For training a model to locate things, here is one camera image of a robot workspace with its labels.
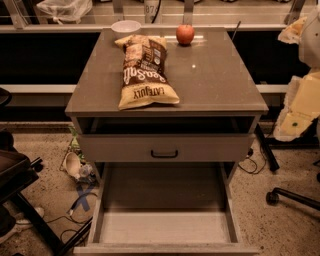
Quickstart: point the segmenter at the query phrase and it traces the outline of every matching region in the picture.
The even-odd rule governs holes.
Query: drawer handle
[[[178,150],[174,152],[174,155],[157,155],[151,150],[151,156],[153,158],[176,158],[178,156]]]

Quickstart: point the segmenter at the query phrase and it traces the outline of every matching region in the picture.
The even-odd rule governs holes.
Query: white plastic bag
[[[37,4],[40,11],[49,14],[53,21],[80,23],[92,8],[92,0],[44,0]]]

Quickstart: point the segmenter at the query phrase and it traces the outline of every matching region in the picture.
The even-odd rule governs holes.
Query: black office chair
[[[315,166],[319,166],[320,160],[313,163]],[[317,174],[317,180],[320,182],[320,173]],[[307,205],[309,207],[312,207],[316,210],[320,210],[320,202],[315,201],[311,198],[304,197],[302,195],[290,192],[288,190],[282,189],[282,188],[274,188],[271,192],[268,192],[266,195],[266,201],[270,205],[276,205],[279,202],[279,195],[282,195],[284,197],[290,198],[296,202],[299,202],[301,204]]]
[[[10,102],[11,97],[8,91],[0,87],[0,109]],[[67,243],[63,243],[21,194],[23,189],[39,178],[37,172],[42,170],[41,158],[30,162],[27,156],[17,152],[13,145],[13,136],[6,129],[0,130],[0,142],[0,204],[8,200],[13,202],[33,223],[54,255],[66,254],[88,232],[91,219]]]

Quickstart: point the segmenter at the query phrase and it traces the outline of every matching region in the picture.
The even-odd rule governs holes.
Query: chair leg
[[[90,230],[92,218],[90,218],[66,243],[63,243],[21,193],[17,193],[13,196],[11,201],[23,211],[26,218],[33,223],[34,227],[51,248],[55,256],[65,255]]]
[[[315,201],[311,198],[304,197],[295,193],[292,193],[288,190],[282,188],[274,188],[271,192],[268,192],[266,195],[266,201],[270,205],[276,205],[279,202],[279,195],[290,198],[296,202],[307,205],[311,208],[314,208],[320,211],[320,202]]]
[[[21,194],[17,193],[10,199],[28,218],[34,227],[49,245],[51,250],[56,254],[64,246],[59,237],[51,230],[48,224],[41,218],[36,212],[33,206],[27,201],[27,199]]]

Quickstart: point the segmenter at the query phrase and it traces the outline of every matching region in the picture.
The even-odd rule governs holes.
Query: drawer front
[[[85,157],[94,162],[237,162],[246,157],[253,139],[253,135],[78,136]]]

